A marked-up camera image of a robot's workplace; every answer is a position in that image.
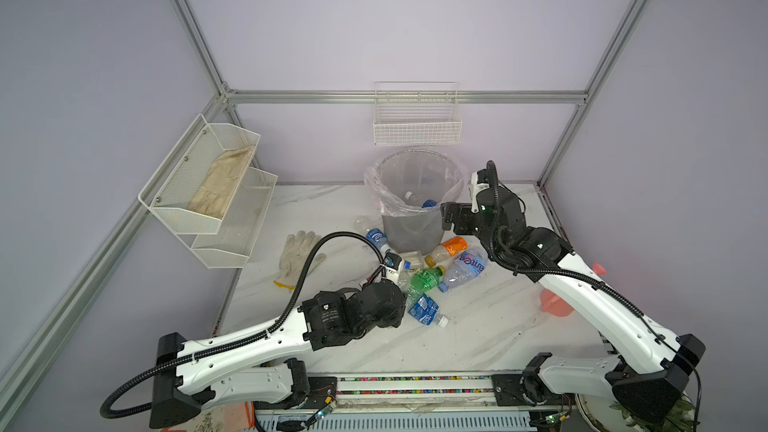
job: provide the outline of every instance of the wall-mounted basket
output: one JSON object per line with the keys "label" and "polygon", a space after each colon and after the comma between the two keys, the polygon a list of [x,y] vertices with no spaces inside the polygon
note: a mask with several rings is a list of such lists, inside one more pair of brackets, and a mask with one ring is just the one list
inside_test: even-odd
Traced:
{"label": "wall-mounted basket", "polygon": [[[168,178],[157,186],[160,166],[139,193],[139,201],[187,246],[208,268],[237,268],[247,264],[272,197],[277,176],[249,166],[259,134],[228,123],[208,123],[198,116],[190,130],[197,135],[175,160]],[[196,193],[210,179],[211,164],[226,151],[241,151],[237,174],[226,175],[228,193],[216,196],[215,213],[200,213]],[[194,238],[182,238],[193,235]]]}
{"label": "wall-mounted basket", "polygon": [[378,146],[458,143],[456,82],[377,82],[373,141]]}

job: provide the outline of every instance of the white wall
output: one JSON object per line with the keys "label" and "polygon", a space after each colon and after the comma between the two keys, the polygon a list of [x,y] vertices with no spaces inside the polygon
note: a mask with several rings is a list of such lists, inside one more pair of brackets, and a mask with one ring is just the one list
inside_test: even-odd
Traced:
{"label": "white wall", "polygon": [[548,190],[588,262],[704,341],[703,431],[764,425],[767,4],[653,0]]}
{"label": "white wall", "polygon": [[[489,159],[505,180],[535,180],[573,113],[569,104],[461,105],[462,138],[442,148],[474,171]],[[259,164],[279,182],[362,180],[362,170],[405,147],[373,144],[373,106],[242,104],[245,128],[261,134]]]}
{"label": "white wall", "polygon": [[[179,332],[210,336],[231,269],[206,270],[165,226],[149,217],[72,340],[10,432],[139,432],[149,412],[101,418],[101,402],[154,366],[158,339]],[[126,393],[114,408],[152,399],[152,380]]]}
{"label": "white wall", "polygon": [[[168,0],[0,0],[0,375],[212,94]],[[158,227],[145,226],[16,432],[95,430],[94,404],[152,365],[161,332],[207,333],[211,303],[185,301],[218,303],[230,274],[203,278],[169,232],[146,230]]]}
{"label": "white wall", "polygon": [[237,89],[582,90],[630,0],[191,0]]}

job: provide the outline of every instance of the blue bottle label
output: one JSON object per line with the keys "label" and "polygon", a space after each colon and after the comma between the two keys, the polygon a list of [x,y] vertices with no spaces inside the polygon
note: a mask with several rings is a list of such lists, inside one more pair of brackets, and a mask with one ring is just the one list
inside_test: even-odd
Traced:
{"label": "blue bottle label", "polygon": [[366,234],[366,238],[368,239],[368,242],[377,246],[378,248],[387,242],[386,235],[384,235],[384,232],[380,231],[378,228],[372,228]]}
{"label": "blue bottle label", "polygon": [[437,309],[438,305],[435,301],[427,297],[426,294],[422,294],[408,313],[422,324],[430,325],[437,315]]}
{"label": "blue bottle label", "polygon": [[485,270],[485,263],[483,263],[482,259],[480,259],[480,257],[478,257],[477,255],[470,254],[469,252],[463,252],[458,257],[458,260],[460,260],[465,265],[467,265],[470,272],[472,272],[475,275],[475,277],[480,275],[480,272],[483,272]]}

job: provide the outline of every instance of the trash can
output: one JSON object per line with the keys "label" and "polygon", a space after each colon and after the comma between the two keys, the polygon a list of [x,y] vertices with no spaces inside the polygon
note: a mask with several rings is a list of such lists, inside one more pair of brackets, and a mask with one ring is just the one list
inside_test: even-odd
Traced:
{"label": "trash can", "polygon": [[[440,204],[458,200],[467,184],[464,167],[429,148],[395,152],[367,168],[363,177],[382,214],[389,245],[398,252],[421,254],[429,254],[442,241]],[[436,205],[412,205],[414,198]]]}

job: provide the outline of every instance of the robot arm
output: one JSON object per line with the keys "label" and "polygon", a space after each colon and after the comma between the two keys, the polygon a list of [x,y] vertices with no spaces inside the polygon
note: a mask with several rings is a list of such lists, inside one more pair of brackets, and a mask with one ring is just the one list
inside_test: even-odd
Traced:
{"label": "robot arm", "polygon": [[470,191],[471,204],[442,204],[443,228],[478,237],[491,260],[559,295],[618,351],[599,359],[539,354],[522,379],[526,400],[540,404],[548,394],[598,395],[649,422],[664,421],[701,360],[704,344],[648,318],[551,230],[527,227],[520,199],[498,182],[493,162],[472,174]]}
{"label": "robot arm", "polygon": [[[292,308],[280,327],[261,340],[248,339],[269,331],[277,319],[202,341],[168,334],[159,341],[158,364],[178,357],[191,356],[191,360],[155,377],[150,428],[181,424],[202,409],[227,402],[300,405],[310,392],[303,362],[289,359],[272,368],[258,365],[304,350],[346,345],[377,326],[398,327],[405,306],[398,286],[383,279],[362,290],[320,292]],[[226,346],[231,349],[219,349]],[[216,354],[204,353],[215,348],[220,350]]]}

